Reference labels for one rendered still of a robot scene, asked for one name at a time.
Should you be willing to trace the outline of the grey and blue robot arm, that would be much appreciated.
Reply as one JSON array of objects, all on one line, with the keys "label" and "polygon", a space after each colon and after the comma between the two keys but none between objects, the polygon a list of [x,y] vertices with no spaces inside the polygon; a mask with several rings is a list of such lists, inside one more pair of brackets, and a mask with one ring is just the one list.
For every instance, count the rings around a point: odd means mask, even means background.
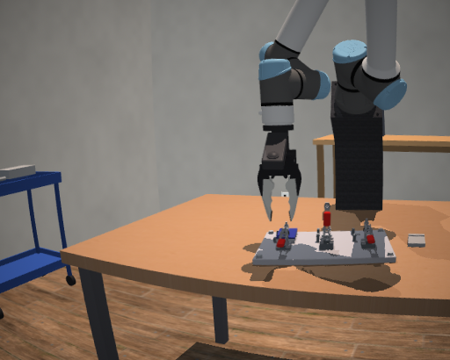
[{"label": "grey and blue robot arm", "polygon": [[[327,74],[297,59],[328,2],[296,0],[276,40],[261,48],[258,80],[263,107],[258,113],[265,126],[294,123],[293,106],[273,104],[294,105],[293,99],[316,100],[329,95]],[[365,0],[365,6],[367,44],[346,40],[333,49],[336,104],[351,114],[369,112],[376,105],[389,110],[407,90],[396,61],[397,0]],[[284,169],[287,143],[287,133],[267,134],[262,169]]]}]

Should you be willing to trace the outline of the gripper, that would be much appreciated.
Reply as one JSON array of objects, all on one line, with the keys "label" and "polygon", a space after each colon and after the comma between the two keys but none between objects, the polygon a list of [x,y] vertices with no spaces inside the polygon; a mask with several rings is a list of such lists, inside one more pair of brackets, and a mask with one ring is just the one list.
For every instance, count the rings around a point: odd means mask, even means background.
[{"label": "gripper", "polygon": [[[287,137],[288,131],[290,130],[294,130],[294,125],[263,126],[263,131],[272,131],[272,133],[287,133]],[[289,142],[287,145],[287,154],[283,170],[262,169],[262,164],[259,165],[258,188],[269,221],[272,221],[271,192],[274,188],[274,182],[272,180],[275,176],[283,176],[284,178],[287,178],[288,175],[290,176],[288,177],[288,181],[286,182],[286,189],[289,193],[289,217],[290,221],[292,221],[297,206],[299,191],[301,188],[301,172],[299,170],[299,164],[296,163],[296,149],[289,149]]]}]

